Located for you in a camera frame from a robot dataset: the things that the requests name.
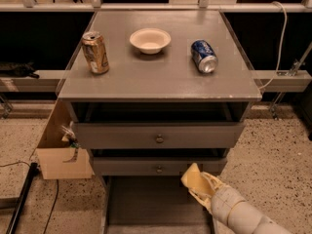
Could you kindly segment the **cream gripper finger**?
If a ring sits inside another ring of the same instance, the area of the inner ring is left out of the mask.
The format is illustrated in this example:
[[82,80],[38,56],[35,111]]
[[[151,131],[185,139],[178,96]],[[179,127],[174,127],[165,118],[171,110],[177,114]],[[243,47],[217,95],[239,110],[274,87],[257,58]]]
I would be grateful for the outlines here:
[[212,212],[211,209],[211,202],[212,202],[212,197],[203,192],[198,192],[194,189],[189,189],[188,192],[195,198],[195,200],[202,205],[209,213]]
[[201,177],[208,183],[211,189],[219,189],[225,185],[225,183],[222,182],[219,178],[209,173],[201,172]]

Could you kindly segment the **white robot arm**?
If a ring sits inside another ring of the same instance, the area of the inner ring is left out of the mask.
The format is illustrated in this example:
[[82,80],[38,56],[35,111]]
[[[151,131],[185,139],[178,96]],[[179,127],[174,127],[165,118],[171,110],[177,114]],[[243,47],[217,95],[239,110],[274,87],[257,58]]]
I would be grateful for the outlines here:
[[235,234],[292,234],[216,177],[191,172],[183,182],[197,202]]

